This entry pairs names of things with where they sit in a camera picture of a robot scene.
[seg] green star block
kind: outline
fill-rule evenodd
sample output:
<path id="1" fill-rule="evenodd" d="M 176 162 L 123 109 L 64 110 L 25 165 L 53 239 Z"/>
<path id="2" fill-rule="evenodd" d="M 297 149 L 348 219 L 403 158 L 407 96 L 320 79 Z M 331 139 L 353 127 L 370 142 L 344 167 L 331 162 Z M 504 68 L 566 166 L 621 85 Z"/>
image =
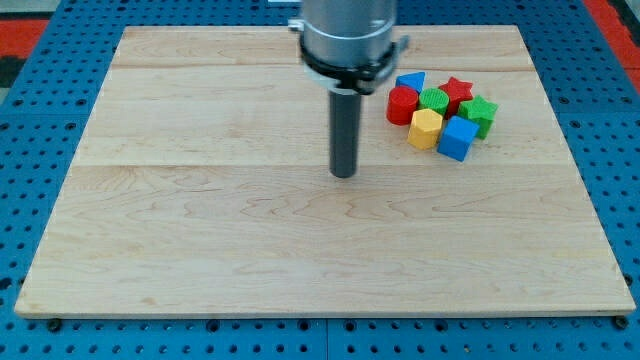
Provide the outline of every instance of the green star block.
<path id="1" fill-rule="evenodd" d="M 476 96 L 473 100 L 460 103 L 458 116 L 471 120 L 480 125 L 476 134 L 478 139 L 486 139 L 493 125 L 493 118 L 498 110 L 498 104 L 485 100 L 482 96 Z"/>
<path id="2" fill-rule="evenodd" d="M 420 93 L 418 110 L 431 109 L 444 116 L 444 113 L 447 112 L 447 106 L 449 106 L 449 95 L 440 89 L 425 89 Z"/>

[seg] wood grain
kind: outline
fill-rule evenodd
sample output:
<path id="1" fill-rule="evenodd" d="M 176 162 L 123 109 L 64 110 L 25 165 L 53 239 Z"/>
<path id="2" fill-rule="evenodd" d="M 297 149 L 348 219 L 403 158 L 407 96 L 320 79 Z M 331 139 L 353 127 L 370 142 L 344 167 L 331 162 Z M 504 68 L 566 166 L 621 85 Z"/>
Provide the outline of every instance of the wood grain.
<path id="1" fill-rule="evenodd" d="M 366 98 L 360 169 L 282 28 L 128 28 L 16 304 L 30 318 L 612 315 L 635 304 L 515 27 L 398 27 L 500 104 L 465 163 Z"/>

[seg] blue block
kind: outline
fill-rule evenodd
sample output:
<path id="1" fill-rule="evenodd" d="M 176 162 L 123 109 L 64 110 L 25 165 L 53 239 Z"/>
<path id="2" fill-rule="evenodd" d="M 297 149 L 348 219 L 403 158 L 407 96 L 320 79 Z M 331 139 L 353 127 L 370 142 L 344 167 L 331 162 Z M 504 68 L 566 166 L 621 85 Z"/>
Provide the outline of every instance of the blue block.
<path id="1" fill-rule="evenodd" d="M 479 129 L 480 125 L 472 121 L 459 116 L 452 117 L 442 132 L 438 152 L 458 161 L 464 161 Z"/>
<path id="2" fill-rule="evenodd" d="M 408 86 L 419 94 L 424 86 L 424 79 L 426 76 L 427 74 L 424 71 L 400 75 L 396 77 L 396 86 Z"/>

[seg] toy block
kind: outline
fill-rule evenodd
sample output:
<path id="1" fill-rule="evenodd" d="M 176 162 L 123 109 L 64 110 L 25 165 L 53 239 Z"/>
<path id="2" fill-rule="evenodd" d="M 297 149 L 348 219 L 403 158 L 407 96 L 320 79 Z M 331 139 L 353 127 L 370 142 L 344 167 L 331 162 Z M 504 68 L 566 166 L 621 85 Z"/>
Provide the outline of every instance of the toy block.
<path id="1" fill-rule="evenodd" d="M 420 94 L 426 76 L 427 74 L 424 71 L 400 75 L 396 77 L 396 86 L 408 86 Z"/>
<path id="2" fill-rule="evenodd" d="M 453 116 L 442 132 L 438 152 L 458 161 L 464 161 L 479 129 L 480 125 L 459 116 Z"/>
<path id="3" fill-rule="evenodd" d="M 460 103 L 458 116 L 473 121 L 480 125 L 480 130 L 476 135 L 479 139 L 486 139 L 493 118 L 498 110 L 498 104 L 485 100 L 482 96 L 476 96 L 473 100 L 463 101 Z"/>
<path id="4" fill-rule="evenodd" d="M 440 89 L 432 88 L 422 90 L 418 109 L 431 109 L 444 116 L 449 105 L 449 96 Z"/>
<path id="5" fill-rule="evenodd" d="M 407 142 L 416 149 L 426 150 L 435 147 L 442 130 L 442 115 L 431 109 L 413 113 Z"/>
<path id="6" fill-rule="evenodd" d="M 409 125 L 418 107 L 418 93 L 408 86 L 396 86 L 389 92 L 387 120 L 395 125 Z"/>
<path id="7" fill-rule="evenodd" d="M 460 81 L 453 76 L 449 78 L 446 84 L 438 87 L 438 89 L 449 95 L 449 106 L 447 107 L 447 113 L 444 115 L 445 119 L 449 119 L 458 113 L 461 102 L 473 99 L 471 94 L 472 87 L 473 83 Z"/>

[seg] yellow hexagon block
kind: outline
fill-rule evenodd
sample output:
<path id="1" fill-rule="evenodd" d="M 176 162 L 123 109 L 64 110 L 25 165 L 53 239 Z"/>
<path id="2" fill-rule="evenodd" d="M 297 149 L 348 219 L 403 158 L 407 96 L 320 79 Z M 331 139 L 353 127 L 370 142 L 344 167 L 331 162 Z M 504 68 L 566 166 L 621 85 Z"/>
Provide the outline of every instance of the yellow hexagon block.
<path id="1" fill-rule="evenodd" d="M 438 143 L 442 131 L 442 115 L 431 109 L 413 113 L 407 142 L 420 150 L 430 149 Z"/>

